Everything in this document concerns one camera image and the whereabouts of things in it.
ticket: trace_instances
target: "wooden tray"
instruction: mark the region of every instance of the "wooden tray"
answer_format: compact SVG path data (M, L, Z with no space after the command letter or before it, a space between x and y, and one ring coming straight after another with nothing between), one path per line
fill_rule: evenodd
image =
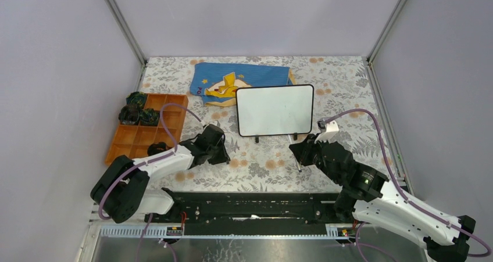
M166 103L177 103L188 107L188 98L186 95L147 94L144 109L153 108L160 111ZM177 106L169 106L163 112L166 127L177 142L180 141L185 113L185 110ZM131 159L146 157L147 148L158 142L165 142L169 147L173 146L173 142L165 132L161 122L156 127L143 126L140 122L139 125L119 124L106 155L105 164L109 166L115 158L121 155L126 155Z

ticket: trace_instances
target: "blue cloth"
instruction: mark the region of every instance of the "blue cloth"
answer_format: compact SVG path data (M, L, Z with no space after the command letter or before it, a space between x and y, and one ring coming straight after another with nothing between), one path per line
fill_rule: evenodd
M199 95L205 105L235 104L236 89L293 85L290 68L238 63L198 63L190 93Z

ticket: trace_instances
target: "floral pattern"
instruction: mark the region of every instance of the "floral pattern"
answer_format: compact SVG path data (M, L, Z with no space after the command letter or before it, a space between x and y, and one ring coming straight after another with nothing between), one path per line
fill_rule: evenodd
M150 58L142 80L141 91L157 94L186 94L188 108L205 122L218 125L226 133L229 164L203 164L168 175L151 184L174 191L255 191L255 192L338 192L315 166L296 167L288 149L286 135L254 138L238 135L236 108L206 107L199 96L191 95L189 87L194 66L200 62L249 63L267 66L288 66L298 84L312 84L313 133L316 121L355 107L369 109L378 118L373 92L361 57L203 57ZM337 120L339 133L332 139L351 152L357 161L387 173L371 119L364 113L352 113ZM202 127L187 114L181 139L194 137ZM306 135L299 135L302 141Z

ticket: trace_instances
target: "white board surface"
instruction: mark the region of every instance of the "white board surface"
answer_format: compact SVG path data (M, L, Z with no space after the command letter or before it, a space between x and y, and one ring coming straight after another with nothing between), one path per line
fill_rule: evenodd
M240 136L303 134L312 130L313 86L240 88Z

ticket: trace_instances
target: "yellow cartoon character on towel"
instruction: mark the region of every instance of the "yellow cartoon character on towel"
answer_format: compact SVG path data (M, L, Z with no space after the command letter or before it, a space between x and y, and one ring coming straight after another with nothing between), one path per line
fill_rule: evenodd
M238 88L251 87L241 79L236 79L235 72L226 74L221 82L215 83L210 88L205 89L205 95L215 96L218 98L234 98Z

